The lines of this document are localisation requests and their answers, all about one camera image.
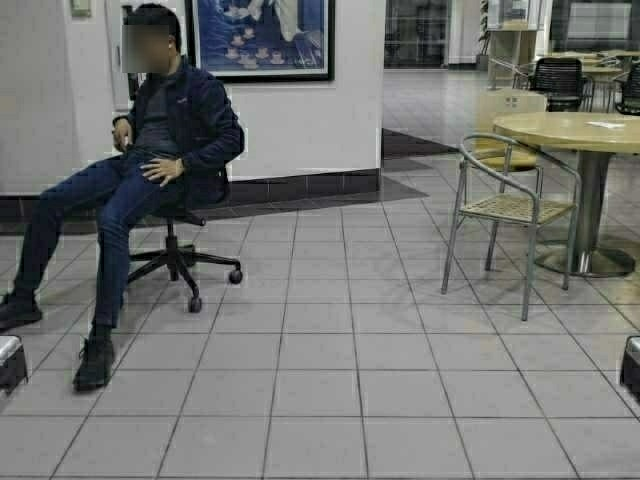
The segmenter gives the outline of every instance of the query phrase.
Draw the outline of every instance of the man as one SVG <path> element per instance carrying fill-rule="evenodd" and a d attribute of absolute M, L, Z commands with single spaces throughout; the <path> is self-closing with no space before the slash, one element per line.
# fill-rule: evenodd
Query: man
<path fill-rule="evenodd" d="M 160 206 L 188 207 L 218 201 L 225 164 L 244 150 L 244 133 L 222 84 L 180 56 L 176 15 L 145 4 L 126 19 L 137 57 L 151 72 L 133 109 L 114 120 L 122 155 L 99 161 L 40 195 L 25 234 L 13 291 L 0 305 L 0 332 L 42 318 L 34 292 L 54 253 L 65 215 L 98 207 L 100 259 L 95 313 L 76 390 L 109 382 L 117 327 L 129 273 L 129 232 Z"/>

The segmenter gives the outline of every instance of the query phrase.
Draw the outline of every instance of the black shoe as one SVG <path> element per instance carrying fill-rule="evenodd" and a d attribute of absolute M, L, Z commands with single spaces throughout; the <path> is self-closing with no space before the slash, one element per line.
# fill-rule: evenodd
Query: black shoe
<path fill-rule="evenodd" d="M 110 338 L 85 339 L 80 358 L 82 358 L 82 364 L 73 379 L 73 387 L 77 392 L 95 390 L 109 383 L 111 365 L 115 359 Z"/>
<path fill-rule="evenodd" d="M 42 312 L 35 301 L 19 300 L 5 295 L 0 303 L 0 333 L 42 320 Z"/>

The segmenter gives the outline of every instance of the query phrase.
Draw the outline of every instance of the framed picture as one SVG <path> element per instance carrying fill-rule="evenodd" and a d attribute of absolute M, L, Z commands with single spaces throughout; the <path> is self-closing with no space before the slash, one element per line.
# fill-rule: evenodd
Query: framed picture
<path fill-rule="evenodd" d="M 335 0 L 186 4 L 190 59 L 221 80 L 333 80 Z"/>

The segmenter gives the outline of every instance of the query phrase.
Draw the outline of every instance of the chair wheel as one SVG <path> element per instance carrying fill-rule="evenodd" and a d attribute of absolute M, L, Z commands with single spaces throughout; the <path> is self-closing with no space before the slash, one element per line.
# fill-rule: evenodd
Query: chair wheel
<path fill-rule="evenodd" d="M 189 300 L 189 313 L 200 313 L 202 311 L 202 299 L 193 297 Z"/>
<path fill-rule="evenodd" d="M 242 277 L 242 270 L 234 270 L 233 272 L 229 272 L 229 281 L 233 285 L 238 285 L 240 282 L 242 282 Z"/>

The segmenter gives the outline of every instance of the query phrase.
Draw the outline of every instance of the wooden table top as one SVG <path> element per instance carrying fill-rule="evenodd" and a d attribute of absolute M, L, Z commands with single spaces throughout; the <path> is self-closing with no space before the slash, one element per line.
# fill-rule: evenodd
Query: wooden table top
<path fill-rule="evenodd" d="M 588 122 L 623 124 L 604 128 Z M 590 152 L 640 153 L 640 117 L 583 112 L 521 113 L 498 117 L 496 132 L 529 145 Z"/>

